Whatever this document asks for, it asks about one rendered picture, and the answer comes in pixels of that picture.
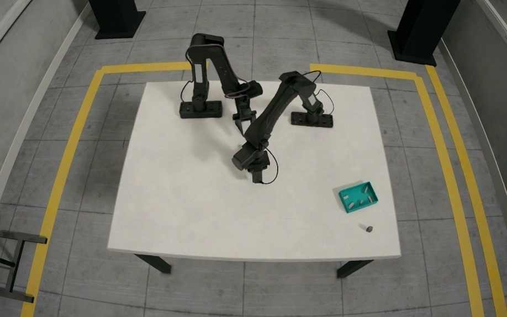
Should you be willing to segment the teal rectangular tray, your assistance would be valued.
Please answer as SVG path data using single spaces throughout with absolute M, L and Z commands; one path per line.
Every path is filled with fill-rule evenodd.
M 366 187 L 368 187 L 368 189 L 367 189 L 367 192 L 364 194 Z M 349 198 L 344 200 L 344 196 L 346 196 L 346 195 Z M 347 188 L 347 189 L 343 189 L 339 192 L 339 196 L 341 198 L 341 201 L 344 205 L 344 208 L 345 208 L 347 214 L 354 212 L 356 210 L 368 207 L 370 205 L 376 204 L 379 201 L 370 181 L 350 187 L 350 188 Z M 370 203 L 368 196 L 372 197 L 372 200 L 373 200 L 372 203 Z M 360 205 L 361 200 L 363 200 L 363 202 Z M 349 209 L 348 206 L 352 202 L 355 205 L 351 209 Z

